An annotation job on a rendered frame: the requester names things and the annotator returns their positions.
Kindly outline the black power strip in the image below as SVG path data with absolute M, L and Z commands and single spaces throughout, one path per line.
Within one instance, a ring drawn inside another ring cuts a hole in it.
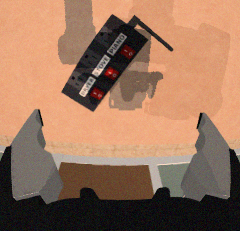
M 134 29 L 137 24 L 170 51 L 174 50 L 135 15 L 125 23 L 112 14 L 86 49 L 61 93 L 94 112 L 148 41 Z

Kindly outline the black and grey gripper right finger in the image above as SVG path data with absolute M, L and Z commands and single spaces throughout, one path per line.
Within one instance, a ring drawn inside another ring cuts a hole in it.
M 200 112 L 196 129 L 198 153 L 193 155 L 182 179 L 183 197 L 201 201 L 215 210 L 228 231 L 240 231 L 238 157 L 206 113 Z

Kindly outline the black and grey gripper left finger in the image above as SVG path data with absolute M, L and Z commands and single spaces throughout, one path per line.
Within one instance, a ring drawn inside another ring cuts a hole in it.
M 41 125 L 40 125 L 41 124 Z M 34 109 L 0 160 L 0 231 L 21 231 L 63 189 L 53 156 L 44 150 L 40 109 Z

